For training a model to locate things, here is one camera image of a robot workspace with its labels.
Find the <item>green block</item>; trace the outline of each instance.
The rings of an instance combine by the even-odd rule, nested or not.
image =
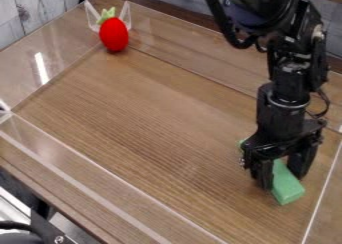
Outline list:
[[[273,161],[272,195],[280,205],[293,202],[304,195],[304,188],[280,159]]]

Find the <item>green foam block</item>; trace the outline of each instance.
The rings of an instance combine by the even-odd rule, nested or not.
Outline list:
[[[293,202],[304,195],[304,188],[280,159],[273,161],[272,195],[280,205]]]

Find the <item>wooden table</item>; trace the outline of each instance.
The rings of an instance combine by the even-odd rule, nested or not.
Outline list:
[[[237,164],[267,80],[263,55],[130,7],[130,43],[118,54],[97,43],[82,7],[1,52],[1,72],[18,84],[1,86],[14,115],[0,125],[0,166],[105,243],[300,243],[339,156],[339,75],[327,85],[333,110],[307,193],[280,207]],[[37,53],[50,76],[62,73],[22,99],[42,81],[27,74]]]

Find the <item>red strawberry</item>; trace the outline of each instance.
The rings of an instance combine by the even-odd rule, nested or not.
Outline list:
[[[128,45],[128,30],[122,21],[112,17],[100,27],[100,39],[110,51],[121,51]]]

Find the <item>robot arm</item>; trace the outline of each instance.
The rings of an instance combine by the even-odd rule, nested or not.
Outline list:
[[[241,165],[259,186],[272,188],[272,162],[288,157],[287,167],[300,179],[308,172],[321,143],[321,119],[328,99],[320,90],[327,81],[325,33],[320,14],[308,0],[205,0],[228,43],[237,49],[272,33],[267,44],[269,83],[257,91],[256,133],[243,142]],[[243,30],[247,38],[240,40]],[[316,92],[325,110],[307,112]]]

